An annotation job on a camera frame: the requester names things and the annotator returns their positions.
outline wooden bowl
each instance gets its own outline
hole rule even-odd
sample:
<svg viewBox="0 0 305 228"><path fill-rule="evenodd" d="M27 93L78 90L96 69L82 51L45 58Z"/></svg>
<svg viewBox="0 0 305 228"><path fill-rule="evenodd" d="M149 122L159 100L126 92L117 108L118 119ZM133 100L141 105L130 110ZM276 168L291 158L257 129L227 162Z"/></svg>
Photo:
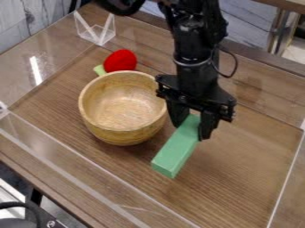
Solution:
<svg viewBox="0 0 305 228"><path fill-rule="evenodd" d="M137 71L100 76L82 90L80 109L93 134L113 145L149 140L165 125L167 103L154 77Z"/></svg>

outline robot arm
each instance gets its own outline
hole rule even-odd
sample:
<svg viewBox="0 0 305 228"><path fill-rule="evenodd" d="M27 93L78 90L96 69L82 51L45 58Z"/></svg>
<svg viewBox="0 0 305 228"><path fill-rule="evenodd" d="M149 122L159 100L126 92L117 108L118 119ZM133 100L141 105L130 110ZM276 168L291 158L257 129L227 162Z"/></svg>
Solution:
<svg viewBox="0 0 305 228"><path fill-rule="evenodd" d="M137 12L145 2L121 0L128 6L122 10L108 0L98 1L108 11L125 16ZM168 102L176 127L191 115L191 110L201 113L199 136L200 140L205 140L212 137L221 120L232 122L235 119L236 98L219 86L220 43L228 36L228 22L219 0L159 1L159 7L165 13L176 41L175 61L179 72L177 76L157 77L159 97Z"/></svg>

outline wooden tabletop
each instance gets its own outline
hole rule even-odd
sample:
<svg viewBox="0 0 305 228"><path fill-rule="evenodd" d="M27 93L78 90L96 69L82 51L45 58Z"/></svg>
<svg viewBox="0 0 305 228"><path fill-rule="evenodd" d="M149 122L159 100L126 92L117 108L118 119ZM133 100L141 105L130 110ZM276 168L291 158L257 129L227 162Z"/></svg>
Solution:
<svg viewBox="0 0 305 228"><path fill-rule="evenodd" d="M82 15L92 24L106 18L93 4ZM237 119L221 124L171 180L150 167L175 132L169 121L149 142L133 147L98 141L82 122L78 97L97 78L93 67L113 51L134 50L137 70L154 76L176 72L171 33L130 18L116 22L114 40L104 48L90 46L10 107L27 122L15 115L5 119L15 127L0 122L2 161L93 227L266 227L303 136L304 78L239 56L235 80L221 79L244 104ZM69 16L37 39L73 27ZM70 43L73 37L62 39ZM15 51L10 54L14 60ZM232 66L223 54L223 70Z"/></svg>
<svg viewBox="0 0 305 228"><path fill-rule="evenodd" d="M305 1L304 0L255 0L263 4L270 4L283 10L299 12L305 14Z"/></svg>

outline green foam block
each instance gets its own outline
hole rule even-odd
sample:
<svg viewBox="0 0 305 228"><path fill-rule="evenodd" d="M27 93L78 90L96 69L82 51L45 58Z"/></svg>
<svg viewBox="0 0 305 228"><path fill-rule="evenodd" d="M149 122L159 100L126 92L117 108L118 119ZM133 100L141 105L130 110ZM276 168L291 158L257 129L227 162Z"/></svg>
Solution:
<svg viewBox="0 0 305 228"><path fill-rule="evenodd" d="M185 122L169 138L168 143L152 161L153 169L169 178L176 178L191 155L193 154L197 143L200 142L200 123L201 118L199 116L188 116Z"/></svg>

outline bowl rim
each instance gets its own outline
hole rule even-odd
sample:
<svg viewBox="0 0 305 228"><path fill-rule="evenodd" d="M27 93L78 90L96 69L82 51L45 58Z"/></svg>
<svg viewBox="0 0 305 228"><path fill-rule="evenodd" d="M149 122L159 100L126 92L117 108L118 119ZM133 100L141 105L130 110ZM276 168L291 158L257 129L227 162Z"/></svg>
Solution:
<svg viewBox="0 0 305 228"><path fill-rule="evenodd" d="M82 113L82 117L85 118L85 120L94 126L102 128L104 130L108 130L108 131L117 131L117 132L133 132L133 131L137 131L142 128L146 128L148 126L152 126L156 122L159 122L163 117L165 116L167 114L167 111L168 111L168 105L167 105L167 102L164 101L164 105L163 105L163 109L160 111L160 114L152 119L152 121L149 121L146 124L141 125L141 126L137 126L134 128L129 128L129 129L117 129L114 127L109 127L109 126L105 126L102 124L98 124L93 121L93 119L89 117L88 113L86 113L86 110L84 108L84 96L86 95L89 89L92 88L92 86L94 84L97 84L100 81L104 81L106 77L110 77L113 75L118 75L118 74L125 74L125 73L133 73L133 74L138 74L144 77L148 77L149 79L152 79L154 82L156 82L156 78L149 75L148 73L144 73L141 71L136 71L136 70L121 70L121 71L116 71L116 72L112 72L112 73L106 73L105 75L100 76L97 79L94 79L89 84L88 86L82 89L82 93L81 93L81 96L80 96L80 110L81 110L81 113Z"/></svg>

